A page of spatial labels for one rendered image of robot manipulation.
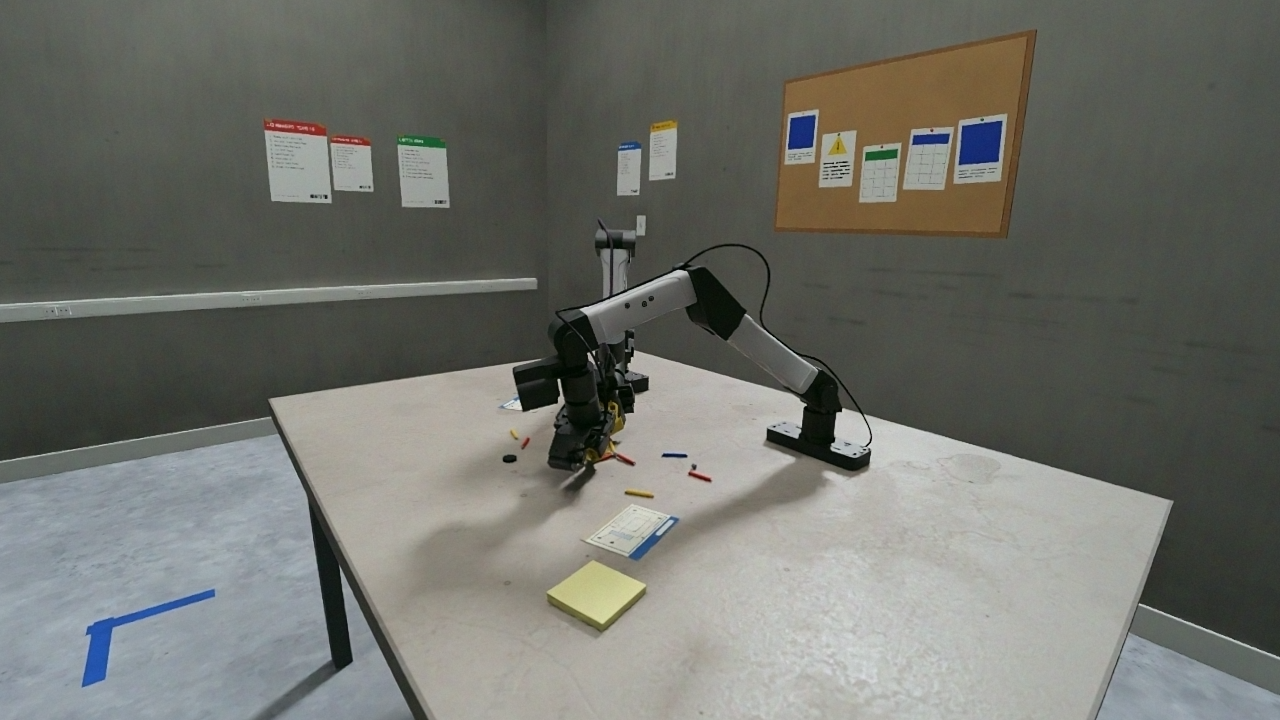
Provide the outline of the pale yellow flat square block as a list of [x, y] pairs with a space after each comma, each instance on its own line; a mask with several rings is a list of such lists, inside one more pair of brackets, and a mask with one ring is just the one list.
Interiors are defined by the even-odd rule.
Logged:
[[645, 593], [641, 582], [591, 561], [547, 591], [547, 602], [604, 632]]

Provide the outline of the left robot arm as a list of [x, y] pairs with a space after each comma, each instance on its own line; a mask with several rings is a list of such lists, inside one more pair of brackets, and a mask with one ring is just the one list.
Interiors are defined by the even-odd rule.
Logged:
[[[844, 409], [838, 401], [838, 384], [835, 378], [797, 357], [756, 325], [753, 318], [748, 316], [748, 310], [740, 306], [705, 266], [686, 264], [657, 281], [600, 304], [576, 309], [562, 318], [594, 351], [616, 334], [680, 307], [686, 309], [690, 322], [737, 348], [774, 375], [791, 395], [806, 404], [803, 407], [803, 427], [792, 421], [780, 421], [767, 427], [767, 433], [849, 462], [858, 462], [870, 456], [872, 448], [841, 439], [835, 434], [836, 415]], [[579, 336], [557, 316], [550, 322], [548, 338], [557, 355], [512, 369], [522, 413], [558, 404], [561, 397], [558, 379], [563, 397], [570, 402], [582, 404], [596, 395], [594, 365], [589, 361], [589, 351]], [[584, 465], [588, 450], [571, 454], [573, 461], [570, 461], [568, 454], [571, 450], [582, 448], [593, 429], [590, 424], [575, 425], [564, 421], [552, 441], [547, 464], [567, 471], [575, 471], [577, 464]]]

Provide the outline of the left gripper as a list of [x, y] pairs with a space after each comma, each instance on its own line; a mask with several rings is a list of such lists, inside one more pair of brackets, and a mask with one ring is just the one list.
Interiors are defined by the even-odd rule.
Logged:
[[[570, 402], [564, 398], [564, 405], [561, 407], [561, 411], [556, 415], [554, 428], [557, 432], [564, 421], [571, 421], [575, 425], [588, 425], [588, 424], [593, 425], [594, 427], [593, 432], [590, 433], [590, 436], [588, 436], [588, 439], [585, 439], [582, 445], [584, 447], [586, 447], [593, 442], [593, 439], [596, 438], [602, 428], [603, 416], [604, 416], [604, 407], [600, 407], [599, 405], [598, 392], [594, 398], [582, 404]], [[607, 410], [605, 425], [602, 430], [602, 436], [596, 439], [595, 445], [586, 448], [589, 456], [586, 456], [585, 461], [588, 461], [588, 459], [591, 459], [593, 462], [596, 462], [602, 460], [602, 457], [605, 455], [605, 451], [609, 447], [609, 436], [614, 429], [614, 420], [616, 420], [614, 411]]]

